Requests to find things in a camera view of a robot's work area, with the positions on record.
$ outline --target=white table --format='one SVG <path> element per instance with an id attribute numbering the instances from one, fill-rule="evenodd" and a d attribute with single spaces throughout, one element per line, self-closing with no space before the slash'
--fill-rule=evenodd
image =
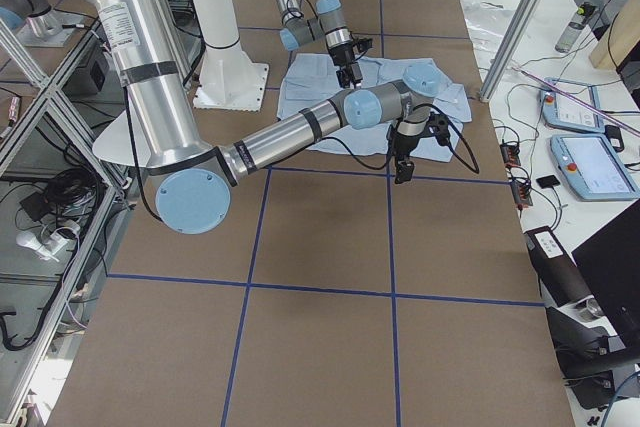
<path id="1" fill-rule="evenodd" d="M 500 36 L 504 34 L 509 20 L 520 0 L 460 1 L 465 11 L 470 37 L 474 43 L 476 60 L 481 69 L 481 74 L 486 74 L 486 69 L 491 65 L 491 60 L 495 56 L 498 48 Z M 515 52 L 513 60 L 517 62 L 517 64 L 522 65 L 531 59 L 558 57 L 556 59 L 532 62 L 524 67 L 525 70 L 540 78 L 558 77 L 563 72 L 569 60 L 574 56 L 571 55 L 566 58 L 560 58 L 562 54 L 555 51 L 554 45 L 575 10 L 576 4 L 573 0 L 542 0 Z M 581 34 L 576 42 L 574 49 L 580 45 L 585 45 L 592 39 L 594 39 L 593 34 L 589 29 L 585 29 L 585 32 Z M 592 40 L 584 50 L 577 52 L 575 59 L 562 73 L 562 78 L 592 84 L 603 84 L 618 80 L 615 72 L 596 70 L 591 66 L 588 55 L 595 45 L 596 40 Z M 534 134 L 533 130 L 512 120 L 508 115 L 506 102 L 507 93 L 515 85 L 522 83 L 535 85 L 534 81 L 524 75 L 514 70 L 508 70 L 491 99 L 490 108 L 494 119 L 499 119 L 504 122 L 505 125 L 515 129 L 522 139 L 531 139 Z M 540 115 L 538 95 L 538 89 L 517 87 L 509 97 L 511 114 L 528 124 L 538 124 Z M 598 95 L 603 110 L 637 110 L 637 107 L 622 82 L 598 87 Z M 619 118 L 636 128 L 640 127 L 640 116 L 624 116 Z M 502 138 L 503 130 L 504 129 L 497 130 L 499 139 Z M 535 142 L 532 157 L 530 156 L 534 143 L 524 142 L 521 145 L 520 158 L 522 164 L 531 174 L 532 179 L 554 174 L 563 182 L 562 175 L 558 172 L 549 148 L 549 138 L 551 135 L 562 131 L 547 128 L 544 125 L 544 120 L 538 124 L 538 131 L 540 135 L 537 142 Z M 638 162 L 638 160 L 640 160 L 640 139 L 625 131 L 623 131 L 622 135 L 626 148 L 624 152 L 620 154 L 621 160 L 625 163 Z M 505 133 L 505 140 L 514 139 L 515 136 L 512 133 Z M 640 181 L 640 175 L 636 175 L 635 180 Z M 564 186 L 564 183 L 556 187 L 556 191 L 566 207 L 563 209 L 562 222 L 556 229 L 555 234 L 568 252 L 571 252 L 632 203 L 629 201 L 583 202 L 578 200 L 577 197 Z M 556 201 L 551 192 L 547 190 L 544 193 L 547 194 L 552 201 Z M 525 209 L 521 218 L 523 231 L 543 225 L 551 225 L 554 219 L 554 211 L 549 203 L 536 193 L 533 193 L 532 196 L 534 206 Z M 572 314 L 572 309 L 565 308 L 562 310 L 565 311 L 565 313 Z M 611 325 L 606 320 L 588 324 L 589 327 L 595 327 L 596 325 L 603 325 L 609 331 L 612 331 Z M 567 389 L 567 393 L 576 426 L 583 427 L 589 418 L 594 415 L 599 415 L 602 418 L 603 413 L 597 412 L 597 410 L 585 411 L 580 407 L 575 396 L 569 389 Z M 640 399 L 628 399 L 616 403 L 607 421 L 607 427 L 640 427 Z"/>

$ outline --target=blue joint cap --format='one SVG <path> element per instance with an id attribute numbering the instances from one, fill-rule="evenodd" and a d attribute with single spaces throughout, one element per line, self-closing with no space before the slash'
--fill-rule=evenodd
<path id="1" fill-rule="evenodd" d="M 293 35 L 289 29 L 282 29 L 280 31 L 280 40 L 282 41 L 284 48 L 289 52 L 300 47 L 298 39 L 296 39 L 296 36 Z"/>
<path id="2" fill-rule="evenodd" d="M 333 12 L 334 10 L 338 10 L 340 7 L 342 7 L 340 0 L 318 0 L 316 2 L 316 10 L 319 15 Z"/>
<path id="3" fill-rule="evenodd" d="M 15 30 L 24 23 L 18 14 L 4 7 L 0 7 L 0 19 L 7 24 L 9 30 Z"/>
<path id="4" fill-rule="evenodd" d="M 354 129 L 368 129 L 382 120 L 382 105 L 373 92 L 357 90 L 344 98 L 344 114 Z"/>
<path id="5" fill-rule="evenodd" d="M 174 172 L 156 193 L 160 217 L 183 234 L 213 229 L 224 220 L 230 204 L 229 186 L 219 175 L 204 169 Z"/>
<path id="6" fill-rule="evenodd" d="M 428 62 L 411 64 L 404 69 L 402 81 L 415 93 L 425 97 L 438 95 L 442 73 L 438 68 Z"/>

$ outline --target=white cloth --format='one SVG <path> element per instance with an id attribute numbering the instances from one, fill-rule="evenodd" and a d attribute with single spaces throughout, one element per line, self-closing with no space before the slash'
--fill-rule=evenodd
<path id="1" fill-rule="evenodd" d="M 362 70 L 362 87 L 374 87 L 401 79 L 404 69 L 417 61 L 431 62 L 435 66 L 432 59 L 389 60 L 363 57 L 358 61 Z M 280 87 L 278 118 L 290 117 L 338 93 L 341 88 L 335 72 L 331 57 L 326 54 L 298 54 Z M 471 122 L 471 108 L 464 86 L 453 83 L 444 73 L 434 105 L 442 109 L 460 131 L 463 122 Z M 342 140 L 356 155 L 385 154 L 388 128 L 388 123 L 363 130 L 347 126 L 332 136 Z M 451 145 L 455 148 L 457 143 L 458 136 L 451 131 Z M 347 153 L 344 147 L 331 140 L 319 142 L 309 149 L 334 154 Z M 428 138 L 420 140 L 411 156 L 449 162 L 452 154 L 448 148 L 439 146 L 434 138 Z"/>

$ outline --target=tablet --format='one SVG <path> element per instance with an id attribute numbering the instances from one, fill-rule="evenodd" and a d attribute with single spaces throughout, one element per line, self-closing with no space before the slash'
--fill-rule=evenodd
<path id="1" fill-rule="evenodd" d="M 600 110 L 598 90 L 595 86 L 564 79 L 546 78 L 545 80 Z M 540 102 L 542 115 L 549 127 L 574 132 L 604 133 L 604 122 L 600 116 L 562 94 L 542 90 Z"/>
<path id="2" fill-rule="evenodd" d="M 581 199 L 640 198 L 640 190 L 604 135 L 554 135 L 551 152 L 567 183 Z"/>

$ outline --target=white pillar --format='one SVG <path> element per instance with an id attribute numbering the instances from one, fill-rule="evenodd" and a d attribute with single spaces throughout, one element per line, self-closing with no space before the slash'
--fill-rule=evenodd
<path id="1" fill-rule="evenodd" d="M 194 105 L 260 110 L 269 66 L 254 64 L 242 50 L 232 1 L 193 0 L 193 3 L 208 44 Z"/>

